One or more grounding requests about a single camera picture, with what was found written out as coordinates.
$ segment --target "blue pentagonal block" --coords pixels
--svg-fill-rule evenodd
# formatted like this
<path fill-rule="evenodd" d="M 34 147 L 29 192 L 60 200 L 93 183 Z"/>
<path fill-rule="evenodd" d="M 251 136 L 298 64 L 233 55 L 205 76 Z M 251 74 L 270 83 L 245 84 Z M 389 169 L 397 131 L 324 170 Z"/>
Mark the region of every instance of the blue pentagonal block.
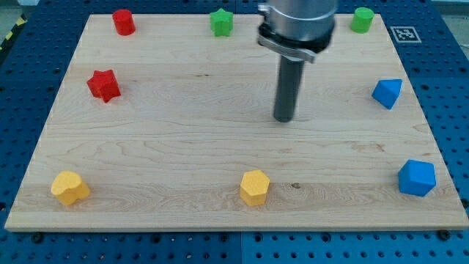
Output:
<path fill-rule="evenodd" d="M 435 167 L 423 161 L 408 160 L 399 171 L 399 190 L 424 197 L 437 185 Z"/>
<path fill-rule="evenodd" d="M 401 93 L 401 86 L 401 79 L 378 81 L 372 97 L 391 110 Z"/>

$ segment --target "wooden board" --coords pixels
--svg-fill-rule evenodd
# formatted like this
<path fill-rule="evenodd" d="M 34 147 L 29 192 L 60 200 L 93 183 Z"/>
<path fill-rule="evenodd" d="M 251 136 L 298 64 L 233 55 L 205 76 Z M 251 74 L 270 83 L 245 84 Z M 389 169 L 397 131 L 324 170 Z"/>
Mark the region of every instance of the wooden board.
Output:
<path fill-rule="evenodd" d="M 10 231 L 464 229 L 468 218 L 379 15 L 368 34 L 337 15 L 331 47 L 306 65 L 294 121 L 272 118 L 278 54 L 256 44 L 258 15 L 231 37 L 206 15 L 134 15 L 121 37 L 91 15 L 7 220 Z M 93 98 L 86 80 L 113 69 L 122 96 Z M 402 78 L 388 111 L 371 98 Z M 407 159 L 432 162 L 427 197 L 400 194 Z M 267 204 L 248 208 L 243 173 L 270 177 Z M 89 184 L 62 206 L 62 170 Z M 299 183 L 300 188 L 293 188 Z"/>

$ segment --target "yellow hexagonal block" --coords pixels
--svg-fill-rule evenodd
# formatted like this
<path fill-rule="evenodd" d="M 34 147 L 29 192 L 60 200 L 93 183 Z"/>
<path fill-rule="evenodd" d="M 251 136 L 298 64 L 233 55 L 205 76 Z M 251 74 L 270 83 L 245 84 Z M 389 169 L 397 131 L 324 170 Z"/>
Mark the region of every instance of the yellow hexagonal block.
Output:
<path fill-rule="evenodd" d="M 241 199 L 249 206 L 265 204 L 269 183 L 269 177 L 260 169 L 245 172 L 241 180 Z"/>
<path fill-rule="evenodd" d="M 51 192 L 63 205 L 71 205 L 77 199 L 87 198 L 91 191 L 80 175 L 64 171 L 53 181 Z"/>

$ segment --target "red star-shaped block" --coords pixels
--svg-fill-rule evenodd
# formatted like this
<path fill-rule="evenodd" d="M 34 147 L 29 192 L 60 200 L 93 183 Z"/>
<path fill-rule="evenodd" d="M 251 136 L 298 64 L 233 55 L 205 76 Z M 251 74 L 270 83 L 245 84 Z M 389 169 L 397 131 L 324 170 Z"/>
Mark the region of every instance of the red star-shaped block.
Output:
<path fill-rule="evenodd" d="M 104 103 L 110 99 L 120 96 L 119 86 L 117 85 L 116 76 L 112 70 L 99 71 L 95 70 L 93 77 L 87 82 L 89 90 L 96 98 L 102 98 Z"/>

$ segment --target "blue pegboard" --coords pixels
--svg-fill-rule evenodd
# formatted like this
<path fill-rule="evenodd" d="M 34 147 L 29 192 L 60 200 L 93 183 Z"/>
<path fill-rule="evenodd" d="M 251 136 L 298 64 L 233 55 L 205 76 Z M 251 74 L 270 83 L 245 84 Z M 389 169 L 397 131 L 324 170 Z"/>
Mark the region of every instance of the blue pegboard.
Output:
<path fill-rule="evenodd" d="M 249 0 L 42 0 L 0 67 L 0 222 L 7 214 L 89 14 L 256 13 Z M 469 199 L 469 62 L 428 0 L 347 0 L 380 13 L 459 195 Z M 421 43 L 399 43 L 412 26 Z M 0 263 L 468 263 L 469 232 L 12 234 Z"/>

